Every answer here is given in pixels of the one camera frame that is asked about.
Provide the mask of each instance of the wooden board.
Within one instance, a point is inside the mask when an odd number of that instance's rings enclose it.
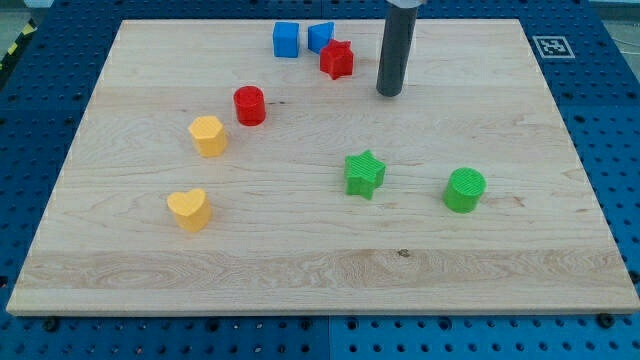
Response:
[[[416,25],[403,94],[375,90],[382,21],[337,21],[355,74],[274,58],[273,21],[125,21],[8,305],[15,315],[628,313],[638,297],[515,20]],[[267,120],[235,120],[234,89]],[[215,114],[203,159],[187,126]],[[372,201],[344,158],[387,164]],[[488,181],[467,215],[451,171]],[[203,187],[214,220],[166,199]]]

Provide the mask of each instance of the blue pegboard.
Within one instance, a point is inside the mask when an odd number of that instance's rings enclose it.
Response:
[[[383,18],[385,12],[384,0],[56,1],[0,93],[0,359],[640,358],[639,314],[598,322],[595,316],[23,319],[4,312],[122,19]],[[534,53],[637,278],[640,86],[593,10],[580,0],[430,0],[420,17],[518,18],[530,42],[566,38],[575,59]]]

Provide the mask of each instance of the green cylinder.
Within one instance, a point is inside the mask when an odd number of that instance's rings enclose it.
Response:
[[[482,174],[471,168],[456,169],[449,177],[443,200],[447,207],[457,213],[468,213],[478,205],[487,187]]]

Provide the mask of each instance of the green block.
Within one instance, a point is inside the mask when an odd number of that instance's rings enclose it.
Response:
[[[457,213],[468,213],[478,205],[487,187],[482,174],[471,168],[460,168],[451,173],[443,200],[447,207]]]
[[[344,177],[347,180],[347,195],[361,195],[371,200],[373,190],[384,181],[386,166],[367,150],[357,156],[345,158]]]

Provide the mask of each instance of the blue cube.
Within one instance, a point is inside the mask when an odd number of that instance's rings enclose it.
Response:
[[[298,57],[298,23],[276,22],[273,27],[273,55],[276,57]]]
[[[329,40],[333,38],[333,22],[309,26],[307,29],[307,47],[316,54],[327,46]]]

